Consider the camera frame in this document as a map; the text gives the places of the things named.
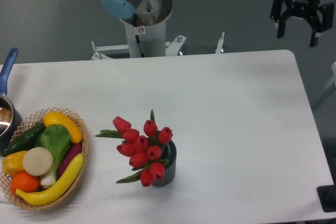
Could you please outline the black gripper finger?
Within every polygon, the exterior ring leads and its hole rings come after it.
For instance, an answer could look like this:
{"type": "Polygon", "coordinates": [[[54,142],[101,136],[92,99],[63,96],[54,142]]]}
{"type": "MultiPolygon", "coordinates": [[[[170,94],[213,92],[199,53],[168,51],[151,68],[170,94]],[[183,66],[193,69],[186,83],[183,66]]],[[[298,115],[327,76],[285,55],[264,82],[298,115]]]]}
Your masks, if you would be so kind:
{"type": "Polygon", "coordinates": [[[270,19],[277,25],[277,38],[285,35],[286,20],[291,16],[292,7],[287,0],[273,0],[270,19]]]}
{"type": "Polygon", "coordinates": [[[321,33],[333,27],[333,16],[334,3],[320,5],[317,11],[309,16],[308,23],[312,28],[310,47],[317,45],[321,33]]]}

